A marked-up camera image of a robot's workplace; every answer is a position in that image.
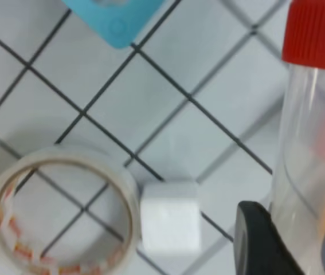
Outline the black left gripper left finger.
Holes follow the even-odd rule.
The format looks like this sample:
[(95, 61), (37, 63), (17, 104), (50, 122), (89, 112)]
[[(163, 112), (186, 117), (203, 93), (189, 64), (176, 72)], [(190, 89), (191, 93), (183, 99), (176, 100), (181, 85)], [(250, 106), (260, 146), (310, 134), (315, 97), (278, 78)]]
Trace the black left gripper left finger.
[(275, 213), (260, 203), (237, 205), (234, 230), (236, 274), (308, 274), (308, 220), (301, 213)]

